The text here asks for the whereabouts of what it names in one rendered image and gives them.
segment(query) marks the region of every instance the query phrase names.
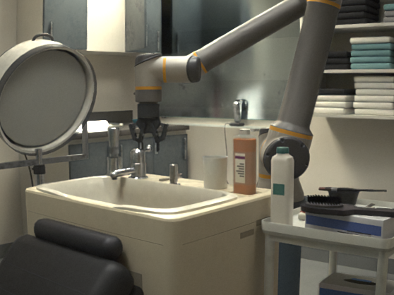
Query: black hairbrush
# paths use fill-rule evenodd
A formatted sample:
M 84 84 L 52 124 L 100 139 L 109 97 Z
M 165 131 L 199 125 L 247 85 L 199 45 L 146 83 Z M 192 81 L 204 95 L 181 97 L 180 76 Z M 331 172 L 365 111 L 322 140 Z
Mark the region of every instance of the black hairbrush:
M 307 203 L 301 204 L 301 211 L 324 215 L 368 215 L 380 217 L 394 217 L 394 209 L 356 207 L 351 204 L 341 203 L 338 197 L 325 195 L 308 195 Z

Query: black chair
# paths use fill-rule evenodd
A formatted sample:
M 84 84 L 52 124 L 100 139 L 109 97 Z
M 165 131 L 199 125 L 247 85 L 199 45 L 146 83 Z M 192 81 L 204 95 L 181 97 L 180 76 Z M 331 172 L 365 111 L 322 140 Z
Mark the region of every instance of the black chair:
M 0 262 L 0 295 L 143 295 L 115 260 L 121 241 L 51 219 L 15 240 Z

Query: bottle cap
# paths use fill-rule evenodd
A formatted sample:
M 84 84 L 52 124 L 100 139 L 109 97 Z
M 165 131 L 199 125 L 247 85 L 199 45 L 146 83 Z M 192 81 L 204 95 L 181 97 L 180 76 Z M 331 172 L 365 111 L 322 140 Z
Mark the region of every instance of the bottle cap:
M 289 153 L 289 147 L 288 146 L 278 146 L 276 148 L 276 153 L 279 154 L 288 154 Z
M 239 129 L 239 134 L 251 134 L 251 129 Z

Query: box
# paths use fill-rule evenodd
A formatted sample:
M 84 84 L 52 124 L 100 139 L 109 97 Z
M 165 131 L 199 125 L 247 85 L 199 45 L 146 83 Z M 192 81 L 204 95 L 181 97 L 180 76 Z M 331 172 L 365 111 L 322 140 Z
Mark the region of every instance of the box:
M 375 295 L 373 277 L 333 273 L 319 284 L 319 295 Z M 387 281 L 386 295 L 394 295 L 394 281 Z
M 392 217 L 306 213 L 305 227 L 385 239 L 394 237 L 394 218 Z

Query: green label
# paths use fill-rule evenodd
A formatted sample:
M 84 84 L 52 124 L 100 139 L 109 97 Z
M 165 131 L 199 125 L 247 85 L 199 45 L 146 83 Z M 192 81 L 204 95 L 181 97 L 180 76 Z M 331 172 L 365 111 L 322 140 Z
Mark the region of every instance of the green label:
M 273 184 L 273 194 L 274 195 L 285 195 L 285 185 L 280 183 Z

